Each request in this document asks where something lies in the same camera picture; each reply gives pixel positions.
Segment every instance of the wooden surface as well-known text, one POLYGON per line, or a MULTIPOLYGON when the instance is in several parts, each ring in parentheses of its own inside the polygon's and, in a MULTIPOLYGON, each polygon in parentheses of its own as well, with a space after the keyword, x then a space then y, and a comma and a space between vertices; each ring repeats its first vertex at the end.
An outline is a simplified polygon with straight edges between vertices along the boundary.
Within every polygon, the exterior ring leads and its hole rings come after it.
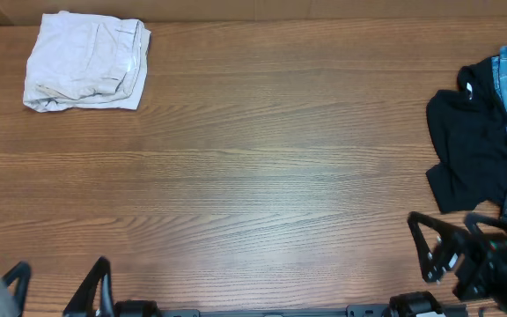
POLYGON ((0 25, 66 10, 144 22, 507 16, 507 0, 0 0, 0 25))
POLYGON ((425 106, 507 18, 147 27, 137 111, 53 114, 21 102, 38 27, 0 27, 0 274, 32 264, 28 315, 59 315, 102 254, 116 299, 163 308, 455 302, 406 225, 439 216, 425 106))

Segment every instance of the black cloth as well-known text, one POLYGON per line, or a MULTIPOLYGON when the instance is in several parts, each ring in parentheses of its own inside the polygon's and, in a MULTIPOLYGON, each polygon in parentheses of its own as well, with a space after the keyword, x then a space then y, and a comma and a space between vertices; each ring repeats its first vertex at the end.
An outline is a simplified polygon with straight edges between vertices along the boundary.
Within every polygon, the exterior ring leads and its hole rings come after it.
POLYGON ((507 191, 507 114, 496 94, 491 58, 461 68, 459 90, 440 90, 426 109, 439 160, 427 173, 442 213, 502 206, 507 191), (467 90, 469 83, 473 92, 467 90))

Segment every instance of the folded white cloth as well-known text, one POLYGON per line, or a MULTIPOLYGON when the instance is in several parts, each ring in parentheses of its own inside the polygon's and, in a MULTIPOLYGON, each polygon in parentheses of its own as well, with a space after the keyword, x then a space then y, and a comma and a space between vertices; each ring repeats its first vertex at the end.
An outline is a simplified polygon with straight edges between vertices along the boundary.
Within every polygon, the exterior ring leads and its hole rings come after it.
POLYGON ((150 31, 135 20, 44 14, 26 65, 23 103, 39 112, 70 107, 136 110, 150 31))

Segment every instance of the white towel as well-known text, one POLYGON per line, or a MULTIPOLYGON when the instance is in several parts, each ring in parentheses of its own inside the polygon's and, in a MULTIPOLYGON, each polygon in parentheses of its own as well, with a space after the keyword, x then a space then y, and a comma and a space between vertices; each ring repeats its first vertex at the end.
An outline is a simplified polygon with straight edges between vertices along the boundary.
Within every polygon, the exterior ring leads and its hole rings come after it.
POLYGON ((26 106, 136 110, 147 72, 150 31, 135 20, 44 14, 26 66, 26 106))

